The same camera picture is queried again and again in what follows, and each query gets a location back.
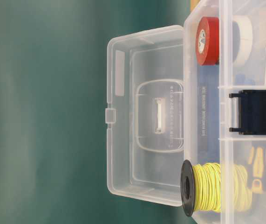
red electrical tape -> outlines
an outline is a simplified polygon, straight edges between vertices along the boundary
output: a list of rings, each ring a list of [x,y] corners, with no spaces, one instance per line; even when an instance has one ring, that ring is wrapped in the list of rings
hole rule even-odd
[[[202,17],[196,34],[196,57],[200,65],[215,65],[219,59],[219,21]]]

green backdrop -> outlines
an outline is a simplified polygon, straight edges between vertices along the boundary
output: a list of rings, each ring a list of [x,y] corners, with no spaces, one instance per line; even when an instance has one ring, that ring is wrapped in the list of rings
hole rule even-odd
[[[0,224],[192,223],[106,186],[106,46],[189,0],[0,0]]]

open lid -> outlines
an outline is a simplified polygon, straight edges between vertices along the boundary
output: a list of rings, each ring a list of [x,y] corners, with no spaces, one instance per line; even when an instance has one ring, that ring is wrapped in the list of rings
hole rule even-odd
[[[107,181],[118,195],[180,206],[184,30],[112,39],[107,67]]]

label sticker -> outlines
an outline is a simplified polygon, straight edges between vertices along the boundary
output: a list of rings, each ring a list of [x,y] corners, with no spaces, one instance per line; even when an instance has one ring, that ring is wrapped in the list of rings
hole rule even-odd
[[[198,50],[200,54],[202,54],[204,47],[205,47],[205,31],[204,29],[202,29],[199,33],[199,38],[198,38]]]

plastic storage box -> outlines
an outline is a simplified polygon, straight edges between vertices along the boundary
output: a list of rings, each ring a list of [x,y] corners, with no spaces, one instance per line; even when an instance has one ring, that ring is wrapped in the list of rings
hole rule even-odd
[[[220,20],[219,65],[199,66],[197,26]],[[239,48],[233,21],[252,25],[252,48],[235,63]],[[252,208],[234,207],[233,166],[247,166],[266,135],[239,135],[240,90],[266,90],[266,0],[201,0],[184,24],[112,39],[107,70],[107,184],[117,195],[180,206],[180,169],[221,165],[222,211],[194,212],[199,224],[266,223],[266,189]]]

